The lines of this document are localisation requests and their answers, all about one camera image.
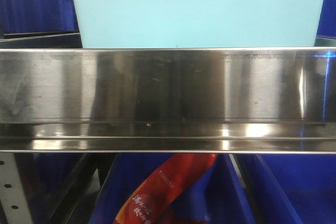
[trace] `perforated metal post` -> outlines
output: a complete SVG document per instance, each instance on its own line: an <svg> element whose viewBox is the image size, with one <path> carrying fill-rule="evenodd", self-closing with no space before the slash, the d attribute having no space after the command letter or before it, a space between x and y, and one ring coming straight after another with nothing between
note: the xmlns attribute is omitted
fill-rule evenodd
<svg viewBox="0 0 336 224"><path fill-rule="evenodd" d="M48 223L32 154L0 152L0 201L8 224Z"/></svg>

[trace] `plastic container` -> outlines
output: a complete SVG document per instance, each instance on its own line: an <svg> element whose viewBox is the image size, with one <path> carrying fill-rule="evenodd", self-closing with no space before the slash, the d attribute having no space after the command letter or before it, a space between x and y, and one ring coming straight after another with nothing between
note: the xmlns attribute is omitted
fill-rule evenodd
<svg viewBox="0 0 336 224"><path fill-rule="evenodd" d="M111 224L136 188L171 154L119 154L101 190L90 224ZM228 155L171 205L175 216L218 223L255 223Z"/></svg>
<svg viewBox="0 0 336 224"><path fill-rule="evenodd" d="M323 1L318 35L336 37L336 0Z"/></svg>
<svg viewBox="0 0 336 224"><path fill-rule="evenodd" d="M336 223L335 155L245 155L266 223Z"/></svg>
<svg viewBox="0 0 336 224"><path fill-rule="evenodd" d="M0 0L4 33L77 30L72 0Z"/></svg>
<svg viewBox="0 0 336 224"><path fill-rule="evenodd" d="M46 193L54 193L63 184L82 154L36 153L40 183Z"/></svg>
<svg viewBox="0 0 336 224"><path fill-rule="evenodd" d="M313 46L323 0L74 0L86 48Z"/></svg>

